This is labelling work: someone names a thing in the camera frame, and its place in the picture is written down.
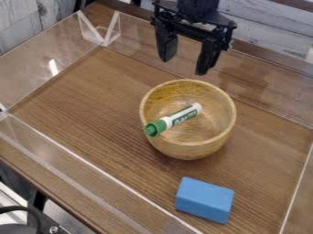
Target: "wooden bowl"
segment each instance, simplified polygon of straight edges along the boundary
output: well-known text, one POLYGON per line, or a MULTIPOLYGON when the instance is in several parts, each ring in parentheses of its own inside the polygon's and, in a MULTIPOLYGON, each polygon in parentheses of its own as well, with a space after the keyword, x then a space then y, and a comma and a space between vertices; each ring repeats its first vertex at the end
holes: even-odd
POLYGON ((145 94, 139 107, 143 128, 167 114, 199 102, 203 112, 148 137, 151 145, 165 155, 192 160, 213 154, 224 145, 235 125, 235 105, 228 95, 199 80, 171 80, 145 94))

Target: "green cap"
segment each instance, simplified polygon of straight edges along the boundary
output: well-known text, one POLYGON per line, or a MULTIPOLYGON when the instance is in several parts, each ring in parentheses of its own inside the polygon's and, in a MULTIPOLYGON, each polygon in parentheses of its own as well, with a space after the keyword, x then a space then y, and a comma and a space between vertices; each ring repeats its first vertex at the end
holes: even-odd
POLYGON ((165 122, 163 120, 148 122, 145 125, 145 134, 151 137, 157 136, 164 130, 165 122))

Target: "wooden table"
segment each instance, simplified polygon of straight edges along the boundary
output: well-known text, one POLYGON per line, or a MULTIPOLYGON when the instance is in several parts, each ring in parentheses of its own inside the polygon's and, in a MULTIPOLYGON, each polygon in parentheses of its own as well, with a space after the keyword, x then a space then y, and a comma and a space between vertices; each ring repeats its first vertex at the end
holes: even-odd
MULTIPOLYGON (((101 25, 112 11, 93 4, 85 15, 94 25, 101 25)), ((221 54, 216 68, 200 79, 220 86, 234 97, 234 133, 208 158, 179 161, 149 146, 140 127, 137 107, 145 92, 161 82, 179 79, 137 61, 144 53, 152 58, 149 64, 159 65, 153 60, 156 51, 149 50, 151 37, 143 38, 147 49, 143 47, 129 57, 114 52, 124 47, 118 40, 110 47, 114 51, 96 48, 10 112, 203 233, 278 233, 311 146, 313 78, 242 53, 221 54), (175 211, 175 193, 183 176, 234 190, 227 225, 175 211)), ((193 63, 184 58, 196 45, 185 39, 181 46, 185 48, 179 52, 177 63, 189 68, 193 63)), ((34 140, 37 136, 22 137, 34 140)), ((147 220, 151 214, 144 213, 140 200, 122 195, 65 151, 45 151, 49 146, 44 144, 33 148, 62 172, 57 176, 5 141, 0 145, 1 160, 96 232, 148 233, 155 228, 151 233, 176 233, 169 227, 167 232, 159 229, 163 218, 155 215, 153 220, 147 220), (108 204, 98 197, 106 198, 108 204), (135 229, 126 218, 118 220, 116 213, 112 215, 110 206, 126 210, 147 226, 135 229)), ((304 204, 294 204, 303 212, 291 209, 286 233, 310 231, 311 222, 303 225, 298 221, 313 205, 307 193, 303 199, 304 204)))

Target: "blue sponge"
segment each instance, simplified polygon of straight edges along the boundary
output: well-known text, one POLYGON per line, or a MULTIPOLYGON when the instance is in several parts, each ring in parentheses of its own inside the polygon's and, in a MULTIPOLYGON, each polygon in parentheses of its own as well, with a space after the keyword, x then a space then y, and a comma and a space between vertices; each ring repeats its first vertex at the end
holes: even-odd
POLYGON ((176 210, 225 224, 234 191, 183 177, 176 194, 176 210))

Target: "blue block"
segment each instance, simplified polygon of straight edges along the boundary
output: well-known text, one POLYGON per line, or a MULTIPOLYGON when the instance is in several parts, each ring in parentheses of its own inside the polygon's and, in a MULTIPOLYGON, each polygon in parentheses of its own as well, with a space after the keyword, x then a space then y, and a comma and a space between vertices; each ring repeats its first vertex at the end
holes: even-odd
POLYGON ((183 177, 176 193, 176 210, 225 224, 234 191, 183 177))

